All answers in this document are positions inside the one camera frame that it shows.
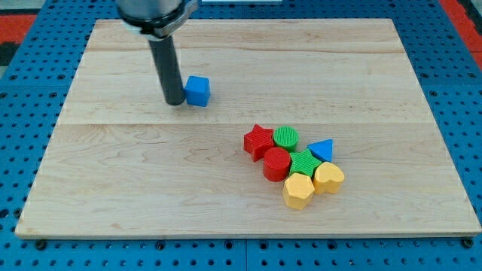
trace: wood grain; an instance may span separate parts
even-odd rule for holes
[[[143,38],[98,21],[16,233],[24,239],[470,236],[480,224],[390,20],[191,20],[163,103]],[[286,208],[243,150],[254,123],[334,139],[338,194]]]

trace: red cylinder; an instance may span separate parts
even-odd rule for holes
[[[282,181],[288,177],[291,157],[284,148],[274,147],[264,154],[263,174],[270,181]]]

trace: toy block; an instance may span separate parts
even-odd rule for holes
[[[313,177],[315,193],[338,193],[344,180],[345,175],[339,167],[330,162],[324,162],[316,169]]]
[[[285,181],[283,199],[293,209],[303,210],[313,198],[315,188],[309,176],[294,173]]]
[[[208,105],[211,90],[209,79],[198,76],[190,76],[185,87],[186,100],[189,105],[206,107]]]
[[[296,144],[299,139],[298,132],[290,126],[278,127],[273,135],[276,146],[284,148],[289,152],[296,151]]]
[[[267,150],[274,147],[273,129],[265,129],[257,124],[244,135],[244,150],[251,154],[254,162],[264,157]]]
[[[263,174],[270,181],[282,181],[288,177],[291,157],[284,148],[274,147],[264,154]]]
[[[291,168],[289,169],[289,175],[297,172],[308,175],[311,178],[315,168],[322,163],[322,161],[313,157],[308,149],[298,153],[291,153],[290,156]]]
[[[333,139],[312,143],[308,145],[308,149],[310,149],[316,159],[322,162],[331,162],[333,157]]]

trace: black cylinder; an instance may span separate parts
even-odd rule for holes
[[[149,41],[149,45],[166,102],[170,105],[182,104],[185,100],[185,91],[172,36],[162,41]]]

